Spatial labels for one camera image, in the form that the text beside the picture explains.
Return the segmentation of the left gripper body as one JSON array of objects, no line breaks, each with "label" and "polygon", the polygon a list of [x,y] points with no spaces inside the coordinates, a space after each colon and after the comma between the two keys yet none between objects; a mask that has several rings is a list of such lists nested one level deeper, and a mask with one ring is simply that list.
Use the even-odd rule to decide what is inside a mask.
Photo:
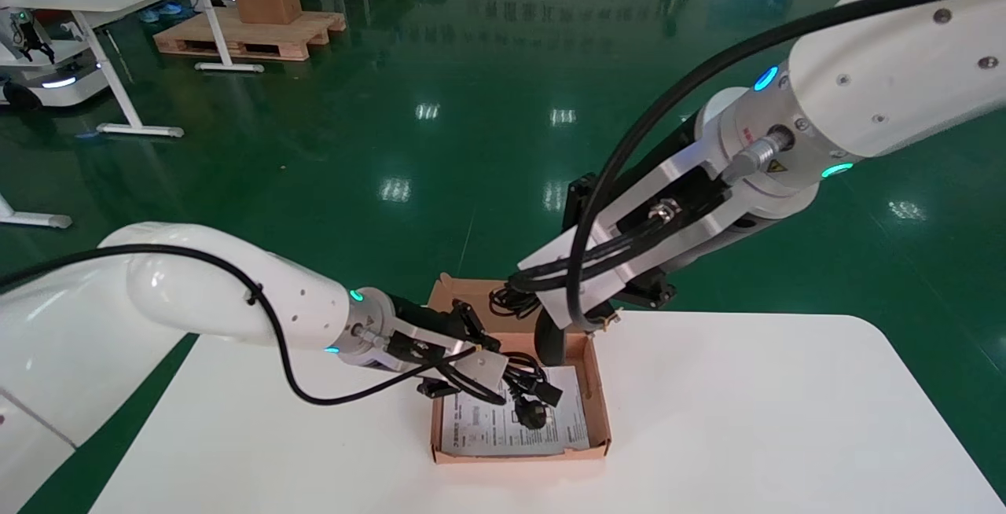
[{"label": "left gripper body", "polygon": [[474,307],[450,300],[449,310],[422,307],[387,295],[391,327],[384,353],[396,381],[421,379],[430,398],[466,393],[481,402],[503,402],[498,385],[508,367],[501,344],[482,324]]}]

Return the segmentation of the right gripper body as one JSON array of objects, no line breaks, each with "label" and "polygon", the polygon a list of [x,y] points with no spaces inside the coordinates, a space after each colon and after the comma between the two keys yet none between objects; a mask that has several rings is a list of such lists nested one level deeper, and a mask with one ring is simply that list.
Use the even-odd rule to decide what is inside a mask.
[{"label": "right gripper body", "polygon": [[[569,250],[599,178],[568,185],[563,231],[519,263],[517,288],[542,305],[540,330],[581,328],[569,314]],[[719,163],[696,146],[679,155],[652,152],[617,178],[611,198],[589,225],[578,299],[582,316],[599,305],[625,302],[663,307],[675,295],[668,275],[721,248],[744,228],[740,182],[723,180]]]}]

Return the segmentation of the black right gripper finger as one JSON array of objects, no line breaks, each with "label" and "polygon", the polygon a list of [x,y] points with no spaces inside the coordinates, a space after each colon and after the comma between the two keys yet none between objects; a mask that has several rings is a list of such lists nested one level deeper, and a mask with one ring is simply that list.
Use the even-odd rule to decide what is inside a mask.
[{"label": "black right gripper finger", "polygon": [[586,310],[583,314],[581,330],[586,335],[594,335],[596,332],[607,331],[614,323],[621,320],[622,308],[613,305],[599,305],[592,310]]}]

